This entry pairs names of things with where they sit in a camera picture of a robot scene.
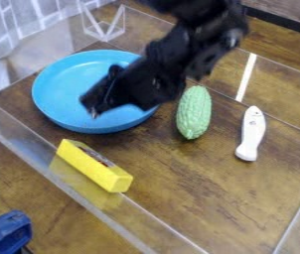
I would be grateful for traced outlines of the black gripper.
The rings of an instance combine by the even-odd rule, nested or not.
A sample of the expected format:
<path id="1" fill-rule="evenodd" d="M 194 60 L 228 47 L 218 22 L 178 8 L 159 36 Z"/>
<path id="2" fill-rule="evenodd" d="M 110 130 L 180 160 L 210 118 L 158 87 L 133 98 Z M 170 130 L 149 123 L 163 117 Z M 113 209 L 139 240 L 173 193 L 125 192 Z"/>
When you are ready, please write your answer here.
<path id="1" fill-rule="evenodd" d="M 161 40 L 147 45 L 146 55 L 127 68 L 117 64 L 110 67 L 109 75 L 79 97 L 93 118 L 125 104 L 149 110 L 177 98 L 185 88 L 189 42 L 186 28 L 177 25 Z"/>

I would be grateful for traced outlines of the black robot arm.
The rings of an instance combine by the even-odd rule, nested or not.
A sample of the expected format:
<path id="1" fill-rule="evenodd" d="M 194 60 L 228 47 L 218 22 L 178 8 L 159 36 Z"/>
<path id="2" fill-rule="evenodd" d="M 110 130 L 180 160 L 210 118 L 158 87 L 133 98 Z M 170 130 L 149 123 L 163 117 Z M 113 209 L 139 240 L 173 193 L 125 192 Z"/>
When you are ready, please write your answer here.
<path id="1" fill-rule="evenodd" d="M 87 113 L 133 104 L 142 110 L 176 100 L 186 79 L 209 75 L 220 59 L 248 34 L 241 0 L 139 0 L 177 18 L 169 34 L 150 42 L 145 56 L 129 66 L 114 64 L 106 76 L 79 97 Z"/>

